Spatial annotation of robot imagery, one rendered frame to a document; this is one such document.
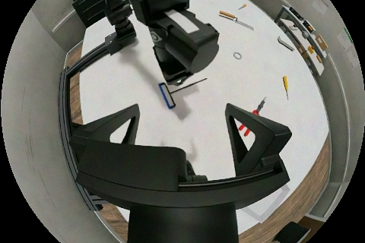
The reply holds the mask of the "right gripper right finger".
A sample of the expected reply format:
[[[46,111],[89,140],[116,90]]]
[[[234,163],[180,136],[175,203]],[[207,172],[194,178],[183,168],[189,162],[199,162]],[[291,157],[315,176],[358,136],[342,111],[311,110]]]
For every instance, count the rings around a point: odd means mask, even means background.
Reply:
[[[249,173],[262,158],[279,154],[292,137],[289,127],[264,116],[247,112],[231,103],[226,103],[225,121],[231,145],[235,177]],[[247,150],[238,131],[236,119],[255,134],[255,142]],[[248,151],[248,152],[247,152]]]

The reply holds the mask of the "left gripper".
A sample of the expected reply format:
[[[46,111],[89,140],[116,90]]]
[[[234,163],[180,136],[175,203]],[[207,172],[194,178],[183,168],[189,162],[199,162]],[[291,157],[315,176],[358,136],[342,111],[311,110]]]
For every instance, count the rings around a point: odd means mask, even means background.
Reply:
[[[183,85],[188,77],[195,75],[183,63],[177,65],[176,57],[170,51],[167,51],[167,48],[155,45],[152,48],[167,85]],[[179,80],[180,82],[177,82]]]

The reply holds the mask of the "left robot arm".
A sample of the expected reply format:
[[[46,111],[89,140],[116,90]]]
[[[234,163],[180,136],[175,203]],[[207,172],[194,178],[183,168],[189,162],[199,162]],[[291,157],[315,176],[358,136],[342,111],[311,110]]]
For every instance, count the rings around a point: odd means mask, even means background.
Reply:
[[[137,21],[148,25],[154,45],[167,48],[176,57],[177,65],[183,63],[197,73],[218,54],[219,31],[188,10],[189,0],[131,0],[131,3]],[[135,33],[128,19],[133,14],[128,0],[106,0],[103,11],[110,25],[115,25],[118,40]]]

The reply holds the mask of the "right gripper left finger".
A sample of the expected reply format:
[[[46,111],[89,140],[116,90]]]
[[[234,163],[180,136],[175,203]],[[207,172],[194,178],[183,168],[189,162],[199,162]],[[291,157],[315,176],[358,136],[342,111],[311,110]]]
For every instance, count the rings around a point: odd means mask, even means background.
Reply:
[[[119,110],[119,112],[112,113],[112,115],[88,122],[88,124],[76,128],[73,134],[89,137],[92,140],[105,140],[106,142],[110,142],[110,135],[115,133],[118,128],[121,128],[122,125],[131,119],[127,133],[125,133],[121,144],[135,145],[140,114],[139,104],[135,103],[133,106],[128,106],[125,109]]]

